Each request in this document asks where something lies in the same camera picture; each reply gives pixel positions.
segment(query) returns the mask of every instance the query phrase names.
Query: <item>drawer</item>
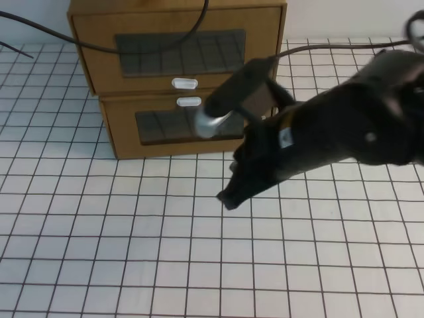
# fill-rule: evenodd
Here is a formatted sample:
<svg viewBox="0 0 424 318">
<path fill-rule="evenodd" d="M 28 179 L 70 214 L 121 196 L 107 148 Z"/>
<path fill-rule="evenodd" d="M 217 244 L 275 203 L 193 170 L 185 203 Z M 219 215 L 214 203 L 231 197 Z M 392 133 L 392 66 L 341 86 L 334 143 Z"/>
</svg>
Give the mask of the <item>drawer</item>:
<svg viewBox="0 0 424 318">
<path fill-rule="evenodd" d="M 174 91 L 175 78 L 196 80 L 198 89 L 218 87 L 245 62 L 279 51 L 285 8 L 211 9 L 192 39 L 161 54 L 119 56 L 83 48 L 87 81 L 96 95 Z M 198 10 L 74 14 L 70 22 L 84 42 L 146 52 L 181 38 L 199 15 Z"/>
<path fill-rule="evenodd" d="M 201 139 L 195 133 L 195 113 L 211 92 L 101 97 L 103 118 L 117 158 L 234 150 L 243 140 L 245 126 L 238 114 L 233 114 L 221 127 L 219 135 L 212 139 Z M 262 116 L 270 114 L 271 102 L 269 96 L 267 102 L 259 90 L 245 101 L 244 106 Z"/>
</svg>

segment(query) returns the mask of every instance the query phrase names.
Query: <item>white tiled floor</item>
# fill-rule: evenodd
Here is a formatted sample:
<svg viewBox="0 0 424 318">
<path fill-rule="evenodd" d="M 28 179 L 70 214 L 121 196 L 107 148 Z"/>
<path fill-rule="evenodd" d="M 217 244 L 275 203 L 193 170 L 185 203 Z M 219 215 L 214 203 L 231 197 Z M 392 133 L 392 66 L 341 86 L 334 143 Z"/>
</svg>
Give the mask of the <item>white tiled floor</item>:
<svg viewBox="0 0 424 318">
<path fill-rule="evenodd" d="M 231 154 L 117 162 L 74 48 L 23 50 L 0 52 L 0 318 L 424 317 L 424 168 L 347 160 L 226 211 Z M 278 81 L 308 99 L 372 55 Z"/>
</svg>

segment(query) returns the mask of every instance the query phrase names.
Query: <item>wooden cabinet top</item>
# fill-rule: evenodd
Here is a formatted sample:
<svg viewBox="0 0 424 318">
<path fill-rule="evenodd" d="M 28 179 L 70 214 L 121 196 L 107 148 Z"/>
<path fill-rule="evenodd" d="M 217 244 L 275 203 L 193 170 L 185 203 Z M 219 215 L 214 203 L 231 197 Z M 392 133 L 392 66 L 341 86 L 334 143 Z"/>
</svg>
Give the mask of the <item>wooden cabinet top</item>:
<svg viewBox="0 0 424 318">
<path fill-rule="evenodd" d="M 201 10 L 203 0 L 71 0 L 69 14 L 142 13 Z M 209 9 L 281 7 L 286 0 L 209 0 Z"/>
</svg>

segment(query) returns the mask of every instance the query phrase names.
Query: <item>bottom drawer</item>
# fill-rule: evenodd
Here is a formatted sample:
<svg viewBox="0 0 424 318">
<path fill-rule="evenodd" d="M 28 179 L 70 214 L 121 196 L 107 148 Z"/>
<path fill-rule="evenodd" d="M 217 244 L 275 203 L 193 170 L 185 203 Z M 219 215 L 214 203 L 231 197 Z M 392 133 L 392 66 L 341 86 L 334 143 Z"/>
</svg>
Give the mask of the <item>bottom drawer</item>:
<svg viewBox="0 0 424 318">
<path fill-rule="evenodd" d="M 204 101 L 211 91 L 195 92 Z M 232 151 L 243 139 L 244 120 L 232 115 L 212 139 L 199 138 L 194 117 L 199 106 L 180 107 L 178 99 L 193 96 L 104 97 L 100 105 L 109 137 L 119 159 Z M 263 114 L 263 98 L 246 101 L 249 109 Z"/>
</svg>

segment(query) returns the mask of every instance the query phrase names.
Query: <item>top drawer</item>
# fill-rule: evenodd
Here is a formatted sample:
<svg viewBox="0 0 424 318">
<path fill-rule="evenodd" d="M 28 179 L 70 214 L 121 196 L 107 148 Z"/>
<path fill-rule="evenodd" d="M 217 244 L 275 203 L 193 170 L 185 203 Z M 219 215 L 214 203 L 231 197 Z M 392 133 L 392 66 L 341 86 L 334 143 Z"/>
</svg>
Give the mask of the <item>top drawer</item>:
<svg viewBox="0 0 424 318">
<path fill-rule="evenodd" d="M 256 57 L 280 49 L 285 7 L 207 12 L 196 35 L 161 54 L 116 55 L 83 48 L 81 61 L 96 95 L 171 91 L 174 78 L 196 79 L 197 88 L 220 86 Z M 78 40 L 129 52 L 148 52 L 189 31 L 200 11 L 70 15 Z"/>
</svg>

